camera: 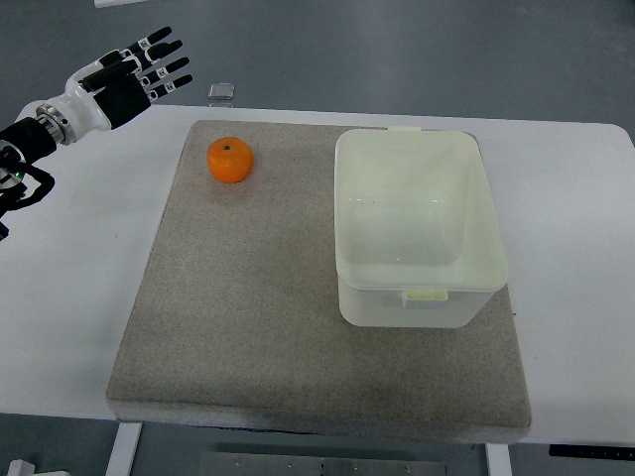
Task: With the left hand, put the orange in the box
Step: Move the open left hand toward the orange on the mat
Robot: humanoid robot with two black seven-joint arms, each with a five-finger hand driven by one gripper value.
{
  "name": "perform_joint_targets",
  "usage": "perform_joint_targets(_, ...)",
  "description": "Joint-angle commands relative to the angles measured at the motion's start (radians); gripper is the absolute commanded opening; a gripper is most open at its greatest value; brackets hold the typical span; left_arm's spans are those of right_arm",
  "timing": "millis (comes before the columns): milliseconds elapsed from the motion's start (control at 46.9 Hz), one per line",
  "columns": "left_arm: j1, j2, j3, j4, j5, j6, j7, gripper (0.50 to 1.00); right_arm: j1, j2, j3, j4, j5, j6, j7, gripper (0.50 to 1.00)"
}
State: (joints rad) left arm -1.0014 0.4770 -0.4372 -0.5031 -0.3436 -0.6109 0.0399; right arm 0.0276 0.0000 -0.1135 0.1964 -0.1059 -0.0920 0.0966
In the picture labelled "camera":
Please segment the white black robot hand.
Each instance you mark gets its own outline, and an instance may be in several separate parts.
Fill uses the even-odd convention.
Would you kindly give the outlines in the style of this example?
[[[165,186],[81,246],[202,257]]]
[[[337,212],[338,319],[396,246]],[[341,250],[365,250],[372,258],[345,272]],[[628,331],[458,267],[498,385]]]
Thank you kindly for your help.
[[[66,81],[63,94],[36,108],[36,119],[63,145],[92,131],[114,130],[128,123],[150,107],[150,99],[160,99],[192,82],[192,76],[186,74],[146,92],[142,84],[158,83],[188,65],[190,59],[177,59],[146,73],[140,81],[134,74],[135,63],[125,60],[134,57],[139,66],[150,66],[166,58],[183,45],[180,40],[158,44],[171,33],[171,27],[161,28],[77,71]]]

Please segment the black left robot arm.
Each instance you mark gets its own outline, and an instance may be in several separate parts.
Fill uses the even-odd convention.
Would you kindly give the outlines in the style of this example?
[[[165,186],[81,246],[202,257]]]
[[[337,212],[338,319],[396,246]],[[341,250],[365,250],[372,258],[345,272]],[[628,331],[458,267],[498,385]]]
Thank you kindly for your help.
[[[2,214],[32,206],[53,190],[55,179],[36,161],[90,132],[120,128],[192,81],[189,74],[175,76],[187,57],[163,63],[183,46],[167,40],[171,33],[162,28],[84,66],[66,81],[63,94],[1,131]]]

